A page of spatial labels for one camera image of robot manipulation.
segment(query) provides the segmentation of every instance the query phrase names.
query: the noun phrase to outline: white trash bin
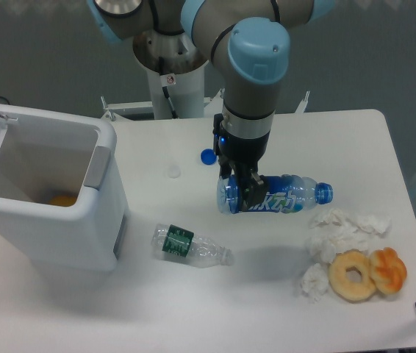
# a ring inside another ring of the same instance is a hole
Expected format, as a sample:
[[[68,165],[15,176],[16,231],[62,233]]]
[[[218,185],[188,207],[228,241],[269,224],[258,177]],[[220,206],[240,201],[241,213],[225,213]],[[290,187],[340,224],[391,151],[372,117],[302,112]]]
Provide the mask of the white trash bin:
[[[115,147],[106,121],[0,104],[0,235],[32,260],[114,269],[129,217]]]

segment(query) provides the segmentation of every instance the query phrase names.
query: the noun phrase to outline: blue bottle cap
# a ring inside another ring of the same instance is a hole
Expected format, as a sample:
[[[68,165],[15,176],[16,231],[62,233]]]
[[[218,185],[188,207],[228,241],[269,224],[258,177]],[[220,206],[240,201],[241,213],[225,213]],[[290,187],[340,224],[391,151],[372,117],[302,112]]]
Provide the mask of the blue bottle cap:
[[[237,213],[237,203],[239,200],[239,191],[237,189],[236,178],[230,176],[229,178],[223,179],[220,176],[218,180],[218,209],[221,213],[230,215],[232,213]]]
[[[204,149],[200,153],[200,159],[203,164],[213,165],[216,163],[216,154],[212,149]]]
[[[334,198],[332,186],[325,182],[318,183],[316,186],[316,202],[318,204],[328,204]]]

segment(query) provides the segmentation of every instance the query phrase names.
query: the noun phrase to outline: crumpled tissue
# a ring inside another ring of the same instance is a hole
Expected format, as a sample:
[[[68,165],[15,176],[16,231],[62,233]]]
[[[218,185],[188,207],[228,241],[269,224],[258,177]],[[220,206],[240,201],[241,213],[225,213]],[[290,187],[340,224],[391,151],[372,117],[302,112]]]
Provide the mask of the crumpled tissue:
[[[368,250],[368,235],[351,233],[346,229],[337,232],[320,233],[306,241],[306,247],[311,257],[322,263],[332,263],[337,254],[349,250],[366,252]]]
[[[391,218],[386,215],[357,215],[331,208],[314,217],[309,226],[323,232],[306,240],[309,254],[319,263],[306,271],[301,288],[312,302],[317,302],[329,287],[324,267],[332,263],[337,254],[349,250],[366,252],[370,237],[384,237],[390,231]]]
[[[357,215],[331,208],[313,218],[311,228],[325,225],[345,227],[349,232],[362,231],[370,235],[385,236],[391,230],[391,217],[388,215]]]
[[[327,272],[320,263],[309,267],[301,281],[301,289],[311,302],[318,302],[321,296],[329,289]]]

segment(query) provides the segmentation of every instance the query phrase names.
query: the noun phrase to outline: blue joint cap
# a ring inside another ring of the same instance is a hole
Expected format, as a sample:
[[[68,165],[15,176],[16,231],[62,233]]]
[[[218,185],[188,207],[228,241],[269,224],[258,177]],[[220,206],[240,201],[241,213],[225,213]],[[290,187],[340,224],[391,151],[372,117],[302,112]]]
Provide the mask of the blue joint cap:
[[[186,0],[180,13],[180,24],[193,42],[192,30],[196,14],[205,0]]]
[[[120,43],[122,40],[110,29],[107,22],[102,18],[97,7],[93,3],[93,0],[87,0],[87,5],[92,12],[94,19],[96,20],[97,26],[100,28],[101,33],[104,35],[108,43],[115,44]]]
[[[251,17],[237,23],[228,42],[229,61],[243,78],[258,85],[278,82],[287,72],[290,36],[268,18]]]
[[[312,5],[312,14],[310,21],[315,20],[321,16],[324,16],[335,6],[335,0],[314,0],[314,5]]]

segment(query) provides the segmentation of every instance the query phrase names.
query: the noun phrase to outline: green bottle label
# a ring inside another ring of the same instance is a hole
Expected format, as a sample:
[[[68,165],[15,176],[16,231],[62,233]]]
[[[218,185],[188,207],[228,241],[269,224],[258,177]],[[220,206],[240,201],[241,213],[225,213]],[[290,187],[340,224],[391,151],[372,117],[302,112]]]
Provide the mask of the green bottle label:
[[[192,243],[193,233],[171,224],[165,236],[162,250],[178,256],[186,257]]]

